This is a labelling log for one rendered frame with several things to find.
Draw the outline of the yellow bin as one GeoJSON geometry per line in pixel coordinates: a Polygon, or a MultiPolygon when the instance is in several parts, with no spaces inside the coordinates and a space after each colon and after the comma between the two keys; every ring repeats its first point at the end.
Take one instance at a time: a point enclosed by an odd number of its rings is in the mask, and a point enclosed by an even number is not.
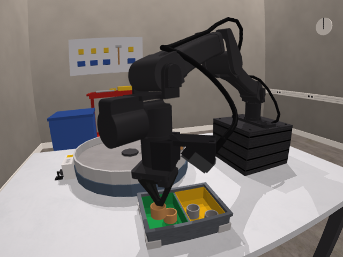
{"type": "Polygon", "coordinates": [[[215,210],[218,214],[225,213],[218,203],[213,199],[205,187],[194,188],[185,191],[175,192],[179,199],[184,211],[187,214],[187,205],[197,204],[200,207],[199,217],[195,220],[204,218],[207,210],[215,210]]]}

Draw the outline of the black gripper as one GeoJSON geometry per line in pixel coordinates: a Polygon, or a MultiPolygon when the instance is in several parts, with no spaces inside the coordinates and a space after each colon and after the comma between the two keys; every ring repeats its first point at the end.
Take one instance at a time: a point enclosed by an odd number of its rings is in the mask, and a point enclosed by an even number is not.
{"type": "Polygon", "coordinates": [[[138,179],[139,183],[148,192],[154,203],[161,207],[164,205],[174,180],[177,177],[178,168],[175,166],[172,172],[152,170],[150,141],[164,141],[172,137],[173,134],[165,137],[145,137],[144,139],[141,139],[142,160],[131,170],[132,178],[138,179]],[[156,184],[158,187],[165,188],[162,197],[159,196],[156,184]]]}

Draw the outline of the dark grey divided bin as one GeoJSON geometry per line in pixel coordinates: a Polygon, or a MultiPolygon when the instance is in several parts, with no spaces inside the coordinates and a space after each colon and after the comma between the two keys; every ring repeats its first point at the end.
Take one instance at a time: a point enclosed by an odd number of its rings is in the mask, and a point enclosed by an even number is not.
{"type": "Polygon", "coordinates": [[[225,205],[225,203],[218,197],[218,195],[210,188],[210,186],[206,182],[187,186],[174,187],[170,190],[170,193],[172,192],[177,202],[179,203],[182,211],[184,212],[188,222],[153,229],[149,229],[142,201],[142,197],[150,195],[148,194],[148,192],[137,193],[140,212],[148,242],[161,240],[161,246],[164,246],[218,233],[219,226],[228,224],[230,217],[233,216],[233,212],[225,205]],[[205,189],[209,192],[209,194],[213,197],[213,199],[218,203],[218,205],[223,209],[225,213],[194,221],[189,220],[175,192],[200,187],[205,187],[205,189]]]}

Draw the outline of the green bin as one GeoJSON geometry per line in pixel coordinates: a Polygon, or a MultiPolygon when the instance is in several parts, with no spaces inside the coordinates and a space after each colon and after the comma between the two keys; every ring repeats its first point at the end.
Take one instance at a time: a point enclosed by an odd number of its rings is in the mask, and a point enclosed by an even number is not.
{"type": "Polygon", "coordinates": [[[163,219],[162,220],[154,220],[153,218],[151,218],[150,205],[152,203],[154,203],[151,196],[142,197],[142,201],[143,201],[143,205],[144,205],[144,209],[145,209],[145,213],[147,216],[147,220],[148,220],[148,224],[149,224],[150,229],[188,222],[188,220],[187,220],[184,212],[182,211],[179,203],[177,202],[173,192],[168,194],[166,201],[165,201],[166,208],[174,208],[177,210],[177,221],[173,224],[167,224],[164,222],[163,219]]]}

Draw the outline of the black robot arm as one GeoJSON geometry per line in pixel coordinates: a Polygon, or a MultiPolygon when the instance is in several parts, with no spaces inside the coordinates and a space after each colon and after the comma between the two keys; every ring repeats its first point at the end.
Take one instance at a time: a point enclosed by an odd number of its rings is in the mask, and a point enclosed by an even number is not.
{"type": "Polygon", "coordinates": [[[150,141],[152,170],[173,171],[182,157],[208,173],[216,164],[217,135],[173,132],[172,105],[163,101],[180,97],[184,78],[195,68],[184,54],[239,91],[245,102],[245,114],[238,115],[238,120],[261,128],[275,127],[276,123],[261,119],[265,89],[242,68],[242,56],[230,28],[218,29],[173,48],[132,63],[128,73],[132,94],[99,101],[99,136],[107,148],[113,149],[145,137],[173,134],[168,140],[150,141]],[[181,152],[180,147],[185,149],[181,152]]]}

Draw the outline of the grey round turntable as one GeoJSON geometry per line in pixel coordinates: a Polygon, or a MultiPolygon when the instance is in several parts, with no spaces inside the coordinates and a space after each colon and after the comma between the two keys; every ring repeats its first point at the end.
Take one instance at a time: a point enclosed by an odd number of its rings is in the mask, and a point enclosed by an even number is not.
{"type": "MultiPolygon", "coordinates": [[[[109,149],[100,137],[96,137],[79,145],[73,154],[65,156],[62,169],[57,171],[55,180],[77,177],[82,187],[96,194],[133,197],[139,192],[146,192],[139,181],[131,175],[131,170],[141,160],[140,140],[109,149]]],[[[173,184],[179,182],[186,174],[188,162],[180,157],[176,167],[178,175],[173,184]]]]}

